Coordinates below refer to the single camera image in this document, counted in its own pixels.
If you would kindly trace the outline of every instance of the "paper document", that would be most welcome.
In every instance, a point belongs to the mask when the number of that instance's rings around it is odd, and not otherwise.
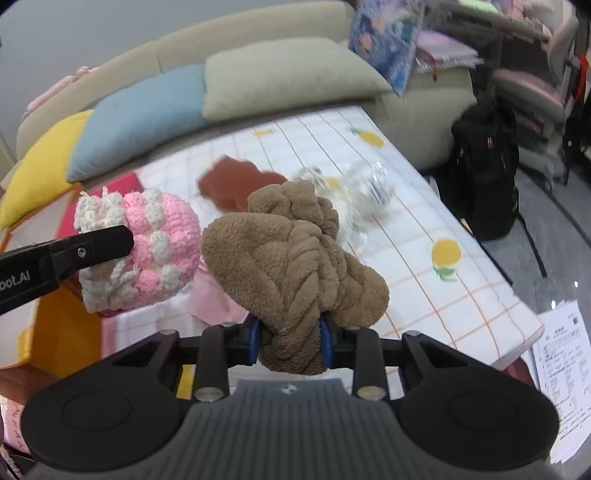
[[[551,463],[565,462],[591,433],[591,345],[576,301],[540,315],[545,325],[533,352],[540,390],[554,403],[560,430]]]

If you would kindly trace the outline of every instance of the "sofa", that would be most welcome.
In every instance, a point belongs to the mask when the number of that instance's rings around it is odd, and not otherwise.
[[[180,66],[202,63],[213,53],[262,40],[287,37],[327,37],[346,42],[354,15],[353,8],[341,1],[311,1],[277,5],[227,15],[169,33],[157,40],[129,50],[74,82],[41,107],[30,113],[18,129],[16,158],[59,120],[94,106],[103,97],[148,77]],[[431,74],[414,72],[404,97],[387,93],[355,102],[418,170],[445,162],[452,147],[452,122],[475,102],[470,75],[466,69]],[[277,117],[285,112],[277,112]],[[248,118],[215,125],[188,138],[164,145],[158,152],[134,160],[148,163],[158,155],[170,153],[191,142],[213,138],[264,118]],[[6,186],[10,173],[2,182]],[[93,181],[98,184],[99,178]]]

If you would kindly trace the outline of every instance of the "plastic packaging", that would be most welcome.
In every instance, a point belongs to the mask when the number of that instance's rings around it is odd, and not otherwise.
[[[294,180],[310,180],[316,195],[328,198],[339,214],[337,243],[359,253],[367,244],[366,226],[382,212],[394,196],[386,168],[380,163],[359,163],[343,177],[325,177],[318,167],[303,168]]]

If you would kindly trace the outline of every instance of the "metal screw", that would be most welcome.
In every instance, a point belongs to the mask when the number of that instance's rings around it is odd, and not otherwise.
[[[223,391],[218,387],[202,387],[195,391],[195,398],[202,402],[212,403],[223,398]]]
[[[357,396],[362,400],[378,401],[386,396],[386,391],[376,385],[367,385],[357,390]]]

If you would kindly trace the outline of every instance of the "crocheted bag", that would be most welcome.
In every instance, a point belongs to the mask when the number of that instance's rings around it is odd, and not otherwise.
[[[105,187],[102,198],[82,193],[74,216],[76,230],[116,225],[132,231],[134,248],[127,257],[80,270],[88,312],[150,305],[191,282],[199,264],[201,231],[188,203],[156,189],[122,196]]]

